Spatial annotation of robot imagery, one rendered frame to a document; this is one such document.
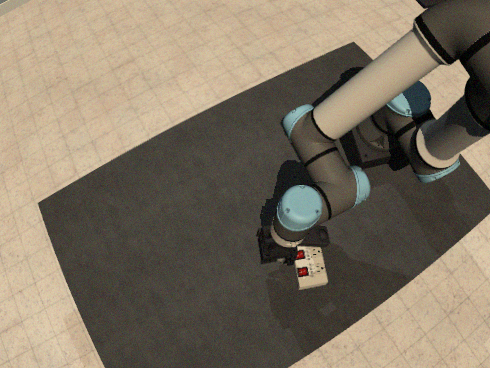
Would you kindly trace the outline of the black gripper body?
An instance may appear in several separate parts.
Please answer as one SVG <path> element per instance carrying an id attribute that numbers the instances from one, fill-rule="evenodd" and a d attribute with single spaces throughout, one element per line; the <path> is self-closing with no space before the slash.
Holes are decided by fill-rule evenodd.
<path id="1" fill-rule="evenodd" d="M 269 232 L 271 232 L 270 226 L 262 226 L 262 228 L 258 228 L 256 234 L 256 237 L 259 236 L 258 245 L 259 245 L 260 257 L 261 257 L 261 264 L 277 262 L 277 259 L 281 259 L 282 257 L 285 257 L 285 259 L 290 259 L 291 257 L 295 257 L 295 258 L 297 257 L 298 245 L 294 248 L 281 246 L 278 243 L 276 243 L 273 238 L 271 238 L 272 236 L 271 233 L 269 234 Z M 264 233 L 264 238 L 263 238 L 263 233 Z M 281 257 L 281 258 L 275 259 L 276 257 Z M 266 260 L 266 259 L 270 259 L 270 260 Z"/>

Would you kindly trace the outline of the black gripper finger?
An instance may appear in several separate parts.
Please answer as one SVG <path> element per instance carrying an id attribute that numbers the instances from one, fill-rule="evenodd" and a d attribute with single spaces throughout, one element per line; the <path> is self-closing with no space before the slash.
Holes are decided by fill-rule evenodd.
<path id="1" fill-rule="evenodd" d="M 287 266 L 289 265 L 293 265 L 294 262 L 295 262 L 295 257 L 291 257 L 290 259 L 277 259 L 277 261 L 279 261 L 280 263 L 282 264 L 287 264 Z"/>

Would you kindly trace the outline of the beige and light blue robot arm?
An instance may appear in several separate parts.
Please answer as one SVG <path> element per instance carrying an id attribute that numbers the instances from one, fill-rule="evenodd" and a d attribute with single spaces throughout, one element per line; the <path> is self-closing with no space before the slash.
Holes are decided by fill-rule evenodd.
<path id="1" fill-rule="evenodd" d="M 472 79 L 435 119 L 430 92 L 419 80 L 457 60 Z M 354 127 L 376 151 L 400 145 L 422 183 L 454 171 L 460 152 L 490 134 L 490 0 L 445 0 L 429 7 L 408 33 L 319 105 L 289 112 L 283 126 L 313 184 L 284 193 L 271 236 L 284 247 L 324 248 L 330 244 L 327 228 L 318 225 L 370 194 L 366 173 L 347 166 L 334 143 Z"/>

